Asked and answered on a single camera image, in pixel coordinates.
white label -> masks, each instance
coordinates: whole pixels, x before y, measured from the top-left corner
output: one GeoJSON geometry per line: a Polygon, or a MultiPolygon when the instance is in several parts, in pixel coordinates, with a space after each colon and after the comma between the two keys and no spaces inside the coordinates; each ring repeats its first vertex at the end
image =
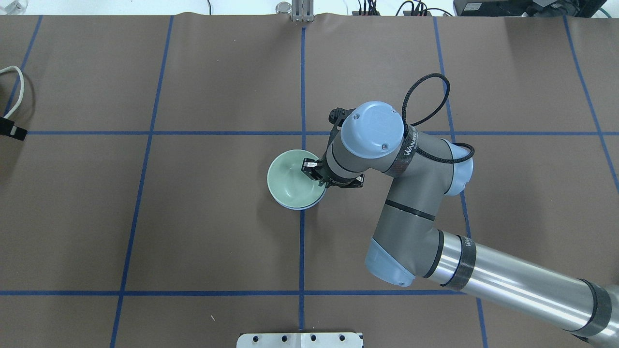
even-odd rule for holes
{"type": "Polygon", "coordinates": [[[465,11],[477,11],[479,10],[479,7],[482,6],[481,2],[469,2],[468,4],[466,4],[466,6],[464,6],[464,10],[465,11]]]}

metal bracket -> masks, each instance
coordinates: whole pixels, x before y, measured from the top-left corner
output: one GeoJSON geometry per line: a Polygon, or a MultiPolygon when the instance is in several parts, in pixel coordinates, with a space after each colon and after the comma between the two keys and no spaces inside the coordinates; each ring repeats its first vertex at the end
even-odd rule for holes
{"type": "Polygon", "coordinates": [[[236,348],[363,348],[362,333],[243,334],[236,348]]]}
{"type": "Polygon", "coordinates": [[[314,22],[314,0],[292,0],[293,22],[314,22]]]}

black rubber ring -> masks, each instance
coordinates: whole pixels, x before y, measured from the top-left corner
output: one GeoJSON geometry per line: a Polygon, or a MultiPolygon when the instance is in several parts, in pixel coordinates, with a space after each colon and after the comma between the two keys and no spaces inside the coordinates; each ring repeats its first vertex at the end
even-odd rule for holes
{"type": "Polygon", "coordinates": [[[434,215],[430,215],[430,214],[428,214],[426,212],[418,211],[415,208],[411,208],[409,206],[405,206],[405,205],[400,204],[398,202],[394,202],[394,201],[392,201],[390,199],[387,199],[385,201],[385,204],[390,206],[390,207],[394,207],[396,209],[400,209],[401,211],[406,211],[406,212],[408,212],[410,214],[417,215],[419,217],[423,217],[424,219],[428,219],[430,221],[434,221],[436,219],[436,216],[434,216],[434,215]]]}
{"type": "Polygon", "coordinates": [[[453,291],[460,291],[466,286],[473,274],[473,268],[475,268],[475,261],[477,260],[475,242],[469,237],[458,236],[458,238],[460,238],[460,244],[462,245],[460,261],[454,276],[447,283],[441,284],[441,286],[453,291]]]}
{"type": "Polygon", "coordinates": [[[434,257],[434,262],[432,263],[432,267],[426,273],[424,278],[429,278],[436,268],[438,267],[438,261],[441,261],[441,256],[443,255],[443,245],[445,244],[445,236],[443,235],[443,231],[438,230],[438,250],[436,251],[436,256],[434,257]]]}
{"type": "Polygon", "coordinates": [[[591,289],[591,294],[593,295],[593,312],[591,313],[589,322],[585,326],[575,331],[566,331],[575,336],[591,337],[601,333],[602,330],[608,326],[613,307],[610,295],[603,287],[585,279],[580,280],[591,289]]]}

black connector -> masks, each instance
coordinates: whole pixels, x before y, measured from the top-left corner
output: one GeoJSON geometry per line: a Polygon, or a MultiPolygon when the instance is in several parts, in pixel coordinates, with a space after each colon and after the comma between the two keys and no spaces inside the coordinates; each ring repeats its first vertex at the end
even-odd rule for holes
{"type": "Polygon", "coordinates": [[[28,131],[15,125],[15,121],[8,118],[0,118],[0,136],[7,136],[23,141],[26,139],[28,131]]]}

robotic arm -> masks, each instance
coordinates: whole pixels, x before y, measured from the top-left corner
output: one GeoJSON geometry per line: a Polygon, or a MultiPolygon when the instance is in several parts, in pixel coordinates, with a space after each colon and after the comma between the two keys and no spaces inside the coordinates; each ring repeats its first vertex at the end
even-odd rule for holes
{"type": "Polygon", "coordinates": [[[458,195],[473,172],[471,152],[417,131],[392,106],[335,109],[327,150],[304,159],[321,185],[355,188],[369,168],[394,178],[365,264],[407,287],[416,276],[538,317],[595,347],[619,347],[619,287],[573,279],[434,227],[443,196],[458,195]]]}

